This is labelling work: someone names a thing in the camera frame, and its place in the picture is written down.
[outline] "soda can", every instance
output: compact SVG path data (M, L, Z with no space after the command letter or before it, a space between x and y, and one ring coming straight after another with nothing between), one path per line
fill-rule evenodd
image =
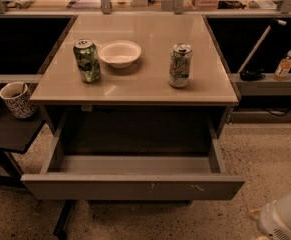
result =
M101 78L96 45L90 39L79 39L74 44L74 55L85 83L91 83Z
M192 59L192 48L188 44L176 44L170 53L169 81L176 88L188 85L188 77Z

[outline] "terrazzo floor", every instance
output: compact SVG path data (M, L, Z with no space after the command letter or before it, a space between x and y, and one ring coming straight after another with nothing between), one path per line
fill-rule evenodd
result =
M29 151L13 154L38 173L51 134L44 127ZM291 190L291 121L255 117L225 125L220 146L227 172L246 182L231 201L88 203L77 201L65 225L69 240L251 240L261 236L248 212ZM0 187L0 240L56 239L63 201L39 201L23 189Z

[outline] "white bowl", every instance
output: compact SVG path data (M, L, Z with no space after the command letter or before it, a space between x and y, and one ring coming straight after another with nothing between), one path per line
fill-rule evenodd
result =
M139 58L141 52L138 44L117 40L102 45L98 49L98 57L114 68L126 68Z

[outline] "bottle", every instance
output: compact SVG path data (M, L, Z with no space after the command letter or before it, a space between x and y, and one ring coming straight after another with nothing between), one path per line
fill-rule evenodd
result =
M274 73L274 79L280 81L284 80L291 69L291 50L288 51L287 55L280 61L278 67Z

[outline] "patterned cup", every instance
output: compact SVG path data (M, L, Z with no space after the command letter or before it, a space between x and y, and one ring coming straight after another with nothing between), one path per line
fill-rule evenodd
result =
M25 119L33 115L37 106L29 100L31 92L23 82L9 83L0 91L0 97L8 109L18 119Z

